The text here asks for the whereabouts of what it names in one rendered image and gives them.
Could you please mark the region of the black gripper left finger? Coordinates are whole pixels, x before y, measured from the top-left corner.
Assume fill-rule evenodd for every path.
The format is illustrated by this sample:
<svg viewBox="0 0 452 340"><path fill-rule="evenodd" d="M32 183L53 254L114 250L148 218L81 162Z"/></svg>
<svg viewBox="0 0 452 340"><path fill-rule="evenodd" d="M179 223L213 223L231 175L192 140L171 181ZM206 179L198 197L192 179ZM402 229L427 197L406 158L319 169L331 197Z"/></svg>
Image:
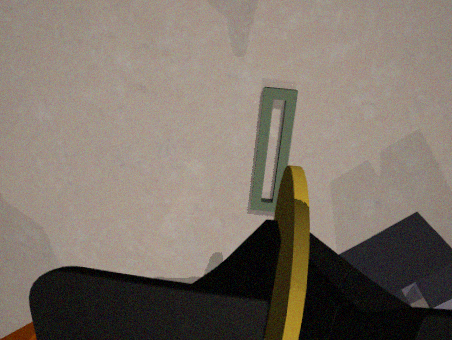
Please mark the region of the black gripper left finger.
<svg viewBox="0 0 452 340"><path fill-rule="evenodd" d="M281 244L266 220L193 284L79 266L30 288L37 340L264 340Z"/></svg>

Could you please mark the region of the gold coin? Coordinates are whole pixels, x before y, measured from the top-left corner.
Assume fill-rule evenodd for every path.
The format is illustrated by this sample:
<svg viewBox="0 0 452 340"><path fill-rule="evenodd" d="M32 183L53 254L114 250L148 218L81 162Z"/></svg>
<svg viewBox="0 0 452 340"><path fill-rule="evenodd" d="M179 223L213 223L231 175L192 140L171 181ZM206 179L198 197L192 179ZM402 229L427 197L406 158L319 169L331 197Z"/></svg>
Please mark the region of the gold coin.
<svg viewBox="0 0 452 340"><path fill-rule="evenodd" d="M274 221L281 244L264 340L299 340L310 247L309 197L301 166L284 170Z"/></svg>

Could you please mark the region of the dark green coin holder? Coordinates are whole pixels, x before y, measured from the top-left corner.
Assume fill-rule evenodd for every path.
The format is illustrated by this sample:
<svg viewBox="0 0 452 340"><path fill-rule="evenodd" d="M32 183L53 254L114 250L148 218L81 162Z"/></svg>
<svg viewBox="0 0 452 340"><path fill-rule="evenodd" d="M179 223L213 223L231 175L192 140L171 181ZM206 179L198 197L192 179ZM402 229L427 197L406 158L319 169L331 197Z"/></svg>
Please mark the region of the dark green coin holder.
<svg viewBox="0 0 452 340"><path fill-rule="evenodd" d="M289 162L297 96L298 90L295 89L264 87L264 96L261 112L260 130L250 210L267 212L276 211L276 204L281 180L283 177L284 170L288 166ZM266 199L262 198L262 190L274 100L285 101L283 111L284 117L273 190L273 198Z"/></svg>

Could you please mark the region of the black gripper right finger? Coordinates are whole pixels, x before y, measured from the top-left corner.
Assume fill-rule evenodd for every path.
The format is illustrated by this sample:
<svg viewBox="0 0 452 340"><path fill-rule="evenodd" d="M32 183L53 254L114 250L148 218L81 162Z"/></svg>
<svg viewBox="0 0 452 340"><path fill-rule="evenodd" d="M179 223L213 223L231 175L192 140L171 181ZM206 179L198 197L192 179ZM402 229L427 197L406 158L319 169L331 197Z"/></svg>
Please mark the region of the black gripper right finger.
<svg viewBox="0 0 452 340"><path fill-rule="evenodd" d="M452 340L452 309L412 308L310 232L299 340Z"/></svg>

